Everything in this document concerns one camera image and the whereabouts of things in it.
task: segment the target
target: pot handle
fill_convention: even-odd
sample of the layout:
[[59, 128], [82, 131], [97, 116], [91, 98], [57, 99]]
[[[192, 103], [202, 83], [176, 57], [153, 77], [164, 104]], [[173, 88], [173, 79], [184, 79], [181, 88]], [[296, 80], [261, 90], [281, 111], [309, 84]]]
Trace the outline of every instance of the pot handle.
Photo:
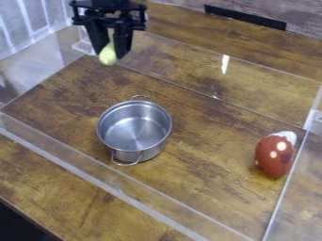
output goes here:
[[136, 100], [137, 98], [140, 98], [140, 97], [145, 97], [145, 98], [150, 99], [152, 102], [154, 101], [153, 97], [152, 97], [150, 95], [146, 95], [146, 94], [134, 95], [134, 96], [130, 98], [130, 101], [134, 101], [134, 100]]
[[126, 167], [126, 166], [134, 166], [134, 165], [137, 165], [137, 164], [140, 163], [140, 161], [141, 161], [141, 159], [142, 159], [142, 157], [144, 157], [144, 151], [141, 152], [141, 155], [140, 155], [140, 157], [138, 157], [138, 160], [137, 160], [136, 162], [129, 163], [129, 164], [121, 163], [120, 161], [117, 161], [116, 155], [117, 155], [117, 150], [113, 150], [113, 155], [112, 155], [112, 162], [113, 162], [113, 163], [116, 163], [116, 164], [120, 165], [120, 166], [125, 166], [125, 167]]

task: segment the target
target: stainless steel pot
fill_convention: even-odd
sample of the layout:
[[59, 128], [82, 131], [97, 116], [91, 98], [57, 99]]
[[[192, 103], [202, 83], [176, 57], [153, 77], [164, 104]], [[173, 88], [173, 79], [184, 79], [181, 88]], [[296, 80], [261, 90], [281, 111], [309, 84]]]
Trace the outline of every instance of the stainless steel pot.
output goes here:
[[137, 100], [114, 105], [101, 116], [97, 134], [112, 149], [112, 161], [133, 166], [154, 158], [164, 150], [173, 128], [173, 120], [158, 104]]

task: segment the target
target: green object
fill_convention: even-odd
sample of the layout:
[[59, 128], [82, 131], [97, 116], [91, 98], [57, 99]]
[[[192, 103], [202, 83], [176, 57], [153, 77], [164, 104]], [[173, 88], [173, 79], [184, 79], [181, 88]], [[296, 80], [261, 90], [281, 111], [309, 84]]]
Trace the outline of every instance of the green object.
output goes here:
[[116, 44], [112, 41], [99, 53], [99, 61], [105, 65], [114, 65], [118, 62]]

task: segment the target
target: pot rim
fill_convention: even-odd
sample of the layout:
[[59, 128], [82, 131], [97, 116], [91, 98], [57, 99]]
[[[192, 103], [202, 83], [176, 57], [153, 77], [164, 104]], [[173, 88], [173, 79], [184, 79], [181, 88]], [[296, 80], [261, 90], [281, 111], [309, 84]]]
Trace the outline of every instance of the pot rim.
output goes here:
[[[101, 134], [99, 134], [99, 126], [101, 126], [101, 124], [102, 124], [102, 121], [104, 121], [106, 115], [110, 114], [113, 111], [118, 110], [122, 106], [125, 106], [125, 105], [128, 105], [128, 104], [130, 104], [130, 103], [132, 103], [132, 104], [149, 104], [149, 105], [156, 106], [156, 107], [166, 114], [166, 116], [168, 116], [168, 118], [169, 118], [169, 129], [168, 129], [168, 133], [166, 133], [164, 139], [162, 139], [157, 144], [154, 144], [153, 146], [150, 146], [150, 147], [148, 147], [148, 148], [145, 148], [145, 149], [137, 150], [137, 151], [129, 151], [129, 150], [124, 150], [124, 149], [121, 149], [121, 148], [116, 148], [116, 147], [110, 146], [110, 145], [106, 143], [106, 141], [104, 140], [104, 138], [102, 138], [102, 136], [101, 136]], [[138, 100], [132, 101], [132, 100], [130, 100], [130, 101], [126, 101], [126, 102], [122, 102], [122, 103], [118, 103], [118, 104], [113, 105], [113, 106], [104, 112], [104, 114], [101, 115], [101, 117], [99, 117], [99, 119], [98, 119], [98, 122], [97, 122], [97, 135], [98, 135], [101, 141], [104, 142], [104, 144], [105, 144], [110, 149], [113, 149], [113, 150], [116, 150], [116, 151], [120, 151], [120, 152], [125, 152], [125, 153], [140, 153], [140, 152], [145, 152], [145, 151], [153, 149], [154, 147], [157, 147], [158, 145], [161, 145], [161, 144], [168, 140], [169, 135], [170, 135], [170, 133], [172, 133], [172, 130], [173, 130], [173, 118], [172, 118], [169, 112], [166, 111], [166, 109], [165, 109], [160, 104], [156, 104], [154, 102], [148, 102], [148, 101], [138, 101]]]

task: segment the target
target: black strip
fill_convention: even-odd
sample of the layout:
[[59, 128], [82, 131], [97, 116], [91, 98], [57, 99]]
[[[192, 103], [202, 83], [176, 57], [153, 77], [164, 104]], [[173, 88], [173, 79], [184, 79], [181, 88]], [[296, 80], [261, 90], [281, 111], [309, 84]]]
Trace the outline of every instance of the black strip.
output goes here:
[[265, 18], [261, 16], [256, 16], [256, 15], [252, 15], [252, 14], [236, 11], [236, 10], [229, 10], [225, 8], [218, 8], [218, 7], [214, 7], [210, 5], [205, 5], [205, 12], [217, 14], [220, 16], [224, 16], [224, 17], [228, 17], [228, 18], [232, 18], [236, 20], [245, 21], [252, 24], [258, 24], [261, 26], [276, 28], [280, 30], [288, 29], [288, 23], [285, 23], [285, 22], [281, 22], [279, 20], [269, 19], [269, 18]]

